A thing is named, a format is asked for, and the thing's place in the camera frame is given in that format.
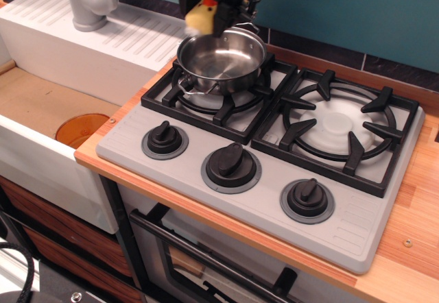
saucepan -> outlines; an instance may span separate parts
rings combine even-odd
[[[248,90],[258,78],[267,49],[256,34],[231,27],[219,37],[212,35],[185,38],[177,59],[185,71],[178,85],[187,95],[230,95]],[[183,82],[193,84],[187,91]]]

faucet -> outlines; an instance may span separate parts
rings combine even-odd
[[[106,15],[117,8],[117,0],[70,0],[73,25],[79,31],[100,29],[107,23]]]

rubber duck toy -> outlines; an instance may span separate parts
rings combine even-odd
[[[201,36],[213,33],[213,17],[217,12],[218,2],[201,0],[185,17],[185,32],[189,36]]]

stove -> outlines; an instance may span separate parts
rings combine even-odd
[[[227,97],[184,93],[183,72],[174,62],[97,155],[367,272],[423,124],[418,103],[273,55]]]

sink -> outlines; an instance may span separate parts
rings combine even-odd
[[[0,9],[0,35],[19,68],[123,105],[176,55],[185,23],[122,3],[107,18],[79,32],[69,0],[14,0]]]
[[[185,24],[124,4],[107,17],[101,29],[79,32],[69,0],[14,0],[0,9],[0,60],[16,63],[0,75],[0,175],[116,233],[99,176],[54,132],[83,110],[111,116],[174,58]]]

